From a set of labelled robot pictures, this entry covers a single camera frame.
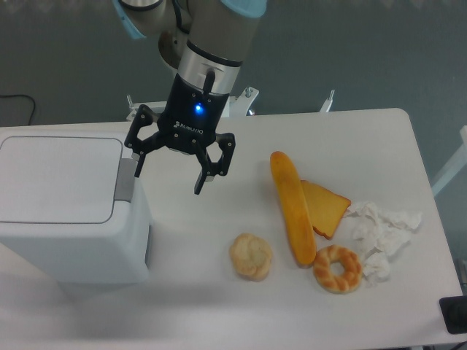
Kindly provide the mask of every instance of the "white box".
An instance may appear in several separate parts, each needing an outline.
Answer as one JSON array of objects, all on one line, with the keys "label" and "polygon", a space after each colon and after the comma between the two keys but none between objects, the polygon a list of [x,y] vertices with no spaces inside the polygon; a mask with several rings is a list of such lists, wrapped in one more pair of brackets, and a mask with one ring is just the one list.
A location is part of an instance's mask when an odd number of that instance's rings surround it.
[{"label": "white box", "polygon": [[152,217],[125,134],[0,134],[0,243],[58,281],[148,276]]}]

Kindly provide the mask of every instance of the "tissue paper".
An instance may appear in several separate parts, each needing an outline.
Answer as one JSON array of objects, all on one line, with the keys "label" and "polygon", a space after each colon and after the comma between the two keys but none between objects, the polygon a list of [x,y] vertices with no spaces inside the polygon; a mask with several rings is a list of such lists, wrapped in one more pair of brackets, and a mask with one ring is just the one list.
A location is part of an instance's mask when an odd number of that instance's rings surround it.
[{"label": "tissue paper", "polygon": [[380,209],[373,202],[353,203],[345,217],[360,217],[352,232],[358,241],[358,254],[363,261],[363,275],[370,285],[389,278],[388,258],[411,240],[420,226],[422,213]]},{"label": "tissue paper", "polygon": [[373,276],[374,281],[381,282],[389,278],[390,267],[385,253],[374,253],[363,266],[363,275],[367,278]]}]

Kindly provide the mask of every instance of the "white table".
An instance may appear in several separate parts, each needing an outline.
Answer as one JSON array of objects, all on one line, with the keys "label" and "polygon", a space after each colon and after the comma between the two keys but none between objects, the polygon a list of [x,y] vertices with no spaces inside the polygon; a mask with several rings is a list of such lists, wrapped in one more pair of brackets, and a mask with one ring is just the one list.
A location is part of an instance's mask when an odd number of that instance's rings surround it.
[{"label": "white table", "polygon": [[[126,131],[129,123],[46,128]],[[147,128],[144,136],[155,129]],[[408,116],[399,109],[225,118],[236,135],[226,178],[193,194],[200,165],[167,149],[146,159],[156,224],[150,278],[131,286],[57,284],[0,246],[2,349],[372,349],[454,343],[439,298],[461,295]],[[304,179],[353,201],[421,210],[391,279],[348,295],[322,289],[293,261],[269,172],[282,150]],[[343,221],[335,238],[350,248]],[[239,279],[228,247],[241,232],[274,251],[268,278]]]}]

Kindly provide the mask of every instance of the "black cable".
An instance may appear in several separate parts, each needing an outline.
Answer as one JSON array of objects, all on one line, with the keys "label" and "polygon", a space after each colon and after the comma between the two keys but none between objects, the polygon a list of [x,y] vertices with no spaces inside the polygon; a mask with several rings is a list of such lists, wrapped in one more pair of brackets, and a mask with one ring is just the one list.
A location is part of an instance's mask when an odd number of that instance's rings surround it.
[{"label": "black cable", "polygon": [[467,344],[467,341],[464,341],[464,342],[459,343],[458,345],[454,346],[453,348],[451,348],[451,350],[458,350],[458,349],[460,349],[461,347],[463,347],[466,344]]},{"label": "black cable", "polygon": [[182,33],[189,34],[190,31],[182,27],[182,8],[178,3],[178,0],[172,0],[172,4],[174,5],[175,11],[175,20],[177,22],[177,28],[181,30]]},{"label": "black cable", "polygon": [[15,94],[12,94],[12,95],[0,95],[0,98],[17,98],[17,97],[27,98],[29,101],[32,102],[32,111],[31,111],[31,114],[29,115],[29,119],[28,119],[28,125],[32,125],[32,120],[33,120],[33,117],[34,117],[34,113],[36,111],[36,100],[34,100],[34,97],[32,97],[30,95],[25,95],[23,93],[15,93]]}]

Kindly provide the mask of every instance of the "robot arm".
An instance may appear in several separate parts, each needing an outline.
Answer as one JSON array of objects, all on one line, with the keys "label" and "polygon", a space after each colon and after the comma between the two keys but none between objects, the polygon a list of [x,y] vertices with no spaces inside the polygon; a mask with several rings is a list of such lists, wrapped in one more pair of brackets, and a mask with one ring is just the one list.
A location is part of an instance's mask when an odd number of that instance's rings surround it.
[{"label": "robot arm", "polygon": [[[139,176],[147,153],[167,146],[196,155],[202,167],[195,186],[195,194],[199,194],[205,181],[228,173],[235,138],[232,133],[216,133],[216,127],[266,11],[266,0],[118,2],[144,35],[172,30],[187,36],[165,110],[159,116],[141,105],[128,132],[125,145],[138,158],[135,176]],[[159,131],[148,139],[138,139],[139,130],[153,122]],[[207,153],[214,142],[223,151],[217,162]]]}]

